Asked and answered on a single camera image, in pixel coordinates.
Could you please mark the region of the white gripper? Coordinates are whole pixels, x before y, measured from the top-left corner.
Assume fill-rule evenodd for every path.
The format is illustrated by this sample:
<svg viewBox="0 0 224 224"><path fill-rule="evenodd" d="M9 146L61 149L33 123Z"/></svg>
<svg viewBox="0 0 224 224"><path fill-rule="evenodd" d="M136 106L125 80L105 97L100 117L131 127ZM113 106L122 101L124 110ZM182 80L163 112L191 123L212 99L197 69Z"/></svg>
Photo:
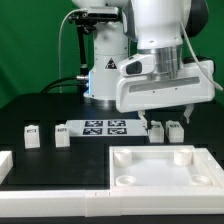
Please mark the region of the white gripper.
<svg viewBox="0 0 224 224"><path fill-rule="evenodd" d="M194 103L211 101L215 96L214 86L209 82L196 63L187 63L178 71L178 76L154 80L149 63L148 74L126 73L126 67L136 63L126 59L118 64L120 76L116 86L116 108L119 112L138 111L145 130L149 130L144 110L186 105L184 117L190 123Z"/></svg>

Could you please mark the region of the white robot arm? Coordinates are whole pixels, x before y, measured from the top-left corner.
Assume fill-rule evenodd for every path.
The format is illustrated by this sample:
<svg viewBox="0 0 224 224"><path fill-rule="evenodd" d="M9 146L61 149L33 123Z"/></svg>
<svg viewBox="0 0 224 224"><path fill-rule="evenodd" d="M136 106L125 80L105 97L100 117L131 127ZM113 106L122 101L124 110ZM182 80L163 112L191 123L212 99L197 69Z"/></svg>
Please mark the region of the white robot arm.
<svg viewBox="0 0 224 224"><path fill-rule="evenodd" d="M72 0L94 34L94 66L84 99L91 104L137 112L210 101L217 84L214 64L185 64L182 45L208 19L206 0Z"/></svg>

